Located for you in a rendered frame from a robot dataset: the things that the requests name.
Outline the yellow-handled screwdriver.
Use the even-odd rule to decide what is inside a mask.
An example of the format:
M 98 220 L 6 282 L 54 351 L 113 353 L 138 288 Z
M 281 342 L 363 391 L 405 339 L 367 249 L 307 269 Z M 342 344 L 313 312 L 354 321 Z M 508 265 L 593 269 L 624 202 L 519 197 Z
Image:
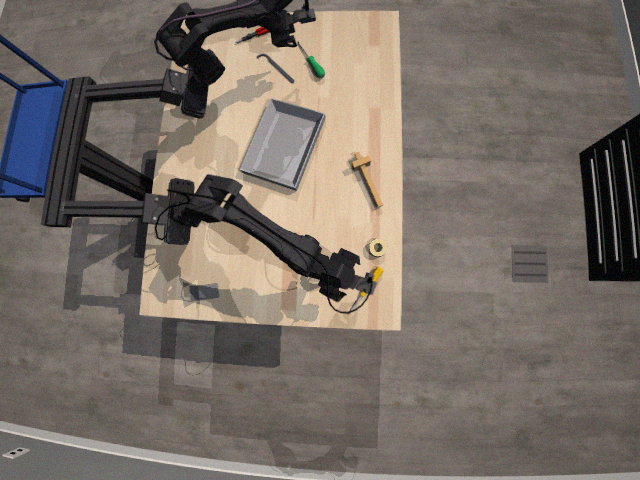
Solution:
M 374 274 L 374 275 L 375 275 L 375 277 L 374 277 L 374 280 L 373 280 L 373 281 L 377 282 L 377 280 L 378 280 L 378 279 L 379 279 L 379 277 L 382 275 L 382 273 L 383 273 L 383 269 L 382 269 L 382 268 L 380 268 L 380 267 L 376 267 L 376 269 L 375 269 L 375 270 L 374 270 L 374 272 L 372 273 L 372 274 Z M 356 303 L 354 304 L 354 306 L 351 308 L 351 310 L 353 310 L 353 309 L 356 307 L 356 305 L 358 304 L 358 302 L 360 301 L 360 299 L 361 299 L 362 297 L 364 297 L 364 296 L 366 295 L 366 293 L 361 292 L 361 293 L 360 293 L 360 295 L 361 295 L 361 296 L 358 298 L 358 300 L 356 301 Z M 350 311 L 351 311 L 351 310 L 350 310 Z

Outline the beige ring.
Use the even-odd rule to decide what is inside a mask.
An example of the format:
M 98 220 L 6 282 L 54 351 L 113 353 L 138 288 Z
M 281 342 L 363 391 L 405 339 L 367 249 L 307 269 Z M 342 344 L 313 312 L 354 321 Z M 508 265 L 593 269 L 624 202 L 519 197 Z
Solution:
M 376 251 L 374 250 L 374 245 L 376 245 L 376 244 L 378 244 L 378 245 L 380 245 L 380 246 L 382 247 L 382 250 L 381 250 L 380 252 L 376 252 Z M 375 240 L 373 240 L 373 241 L 370 243 L 370 245 L 369 245 L 369 252 L 370 252 L 370 254 L 371 254 L 372 256 L 374 256 L 374 255 L 375 255 L 374 257 L 381 257 L 382 255 L 384 255 L 384 254 L 385 254 L 386 250 L 387 250 L 387 245 L 386 245 L 386 243 L 385 243 L 383 240 L 381 240 L 381 239 L 375 239 Z

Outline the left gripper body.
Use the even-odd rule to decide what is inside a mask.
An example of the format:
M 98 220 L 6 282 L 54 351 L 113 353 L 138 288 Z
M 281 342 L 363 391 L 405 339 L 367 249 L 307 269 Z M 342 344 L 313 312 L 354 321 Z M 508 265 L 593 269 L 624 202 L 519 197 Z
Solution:
M 301 10 L 297 9 L 293 11 L 293 13 L 294 14 L 291 15 L 285 9 L 280 13 L 276 13 L 276 15 L 278 14 L 279 16 L 277 15 L 275 23 L 271 27 L 266 28 L 271 32 L 271 41 L 274 46 L 278 47 L 288 43 L 288 40 L 291 39 L 290 34 L 292 33 L 292 24 L 303 19 L 311 18 L 309 8 Z

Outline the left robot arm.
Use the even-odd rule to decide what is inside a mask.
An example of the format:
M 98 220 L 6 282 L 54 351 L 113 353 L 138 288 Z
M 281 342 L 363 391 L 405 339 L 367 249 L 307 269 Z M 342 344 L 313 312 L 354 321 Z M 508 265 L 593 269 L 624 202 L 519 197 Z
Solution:
M 215 83 L 225 71 L 224 65 L 212 50 L 201 48 L 205 38 L 231 28 L 269 28 L 276 21 L 276 12 L 281 12 L 293 0 L 257 0 L 251 5 L 244 5 L 251 1 L 253 0 L 237 0 L 207 9 L 192 9 L 187 2 L 181 3 L 161 26 L 162 28 L 173 19 L 196 15 L 196 18 L 185 20 L 190 31 L 188 34 L 181 28 L 184 20 L 180 20 L 181 22 L 176 21 L 164 29 L 158 39 L 177 66 L 189 64 L 196 68 L 195 71 L 189 70 L 184 110 L 203 115 L 208 90 L 206 86 Z M 195 26 L 196 24 L 198 25 Z M 194 69 L 191 66 L 190 69 Z

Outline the green-handled screwdriver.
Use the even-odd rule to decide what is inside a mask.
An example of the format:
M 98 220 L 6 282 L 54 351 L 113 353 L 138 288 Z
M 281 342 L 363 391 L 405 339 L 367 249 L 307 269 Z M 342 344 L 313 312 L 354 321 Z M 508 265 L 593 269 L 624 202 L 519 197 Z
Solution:
M 298 41 L 298 44 L 301 46 L 301 48 L 303 49 L 303 51 L 306 53 L 306 55 L 308 56 L 307 62 L 309 62 L 313 68 L 313 71 L 315 73 L 315 75 L 319 78 L 323 78 L 325 76 L 325 71 L 324 69 L 315 61 L 313 56 L 310 56 L 307 54 L 307 52 L 305 51 L 305 49 L 302 47 L 302 45 L 300 44 L 300 42 Z

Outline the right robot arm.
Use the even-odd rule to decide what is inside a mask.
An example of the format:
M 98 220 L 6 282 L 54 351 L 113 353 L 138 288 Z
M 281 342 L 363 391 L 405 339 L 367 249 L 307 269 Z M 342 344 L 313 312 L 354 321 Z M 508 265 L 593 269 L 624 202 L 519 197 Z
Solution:
M 176 182 L 179 182 L 179 184 Z M 344 290 L 350 288 L 355 278 L 353 267 L 330 260 L 329 256 L 321 254 L 320 243 L 314 237 L 307 234 L 305 236 L 298 235 L 288 231 L 260 213 L 239 193 L 242 187 L 243 185 L 234 179 L 207 174 L 195 194 L 224 200 L 229 194 L 227 191 L 230 191 L 231 196 L 227 201 L 232 202 L 232 204 L 225 203 L 221 207 L 221 201 L 198 196 L 192 198 L 192 195 L 187 195 L 188 197 L 191 196 L 188 205 L 175 206 L 174 210 L 173 207 L 169 208 L 166 241 L 187 244 L 191 226 L 197 228 L 201 221 L 206 223 L 227 222 L 262 242 L 297 274 L 323 280 L 327 283 L 327 274 L 323 266 L 295 246 L 323 263 L 328 271 L 330 285 Z M 194 183 L 192 181 L 174 179 L 172 180 L 171 190 L 193 194 Z M 176 192 L 170 193 L 169 206 L 173 206 L 175 203 L 177 205 L 187 202 L 187 196 Z M 179 200 L 180 202 L 177 202 Z M 187 220 L 184 220 L 184 218 Z M 173 230 L 171 230 L 171 226 L 173 226 Z

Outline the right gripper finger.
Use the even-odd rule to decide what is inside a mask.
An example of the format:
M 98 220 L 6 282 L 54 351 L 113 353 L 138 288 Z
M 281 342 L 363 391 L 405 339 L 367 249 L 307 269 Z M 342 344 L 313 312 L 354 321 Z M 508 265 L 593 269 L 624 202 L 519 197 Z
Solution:
M 342 255 L 343 255 L 343 253 L 344 253 L 344 251 L 345 251 L 345 249 L 340 248 L 340 250 L 339 250 L 338 254 L 342 256 Z M 357 260 L 356 264 L 358 264 L 358 265 L 360 264 L 360 257 L 359 257 L 359 256 L 358 256 L 358 260 Z M 361 265 L 361 264 L 360 264 L 360 265 Z
M 335 302 L 339 302 L 346 295 L 347 295 L 346 293 L 342 291 L 338 291 L 338 295 L 333 295 L 332 300 L 334 300 Z

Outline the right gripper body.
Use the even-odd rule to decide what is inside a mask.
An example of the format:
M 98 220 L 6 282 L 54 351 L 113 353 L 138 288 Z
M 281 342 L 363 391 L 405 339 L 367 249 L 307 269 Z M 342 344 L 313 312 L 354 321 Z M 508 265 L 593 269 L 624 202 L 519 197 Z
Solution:
M 356 262 L 358 260 L 358 255 L 356 255 L 356 254 L 354 254 L 354 253 L 352 253 L 350 251 L 347 251 L 347 250 L 344 251 L 342 256 L 337 254 L 337 253 L 335 253 L 335 252 L 333 252 L 331 257 L 330 257 L 330 260 L 333 260 L 333 261 L 336 261 L 336 262 L 339 262 L 339 263 L 342 263 L 344 265 L 348 265 L 348 266 L 351 266 L 351 267 L 354 268 L 354 266 L 355 266 L 355 264 L 356 264 Z M 354 290 L 354 288 L 355 288 L 355 289 L 358 289 L 358 290 L 361 290 L 361 291 L 367 293 L 368 290 L 369 290 L 370 284 L 371 283 L 368 282 L 368 279 L 366 279 L 364 277 L 361 277 L 361 276 L 358 276 L 358 275 L 355 275 L 354 282 L 351 285 L 350 289 Z M 327 297 L 327 283 L 323 282 L 323 280 L 320 280 L 318 285 L 320 286 L 319 292 Z M 329 284 L 329 299 L 332 299 L 334 294 L 338 295 L 338 293 L 337 293 L 338 290 L 339 290 L 338 287 Z

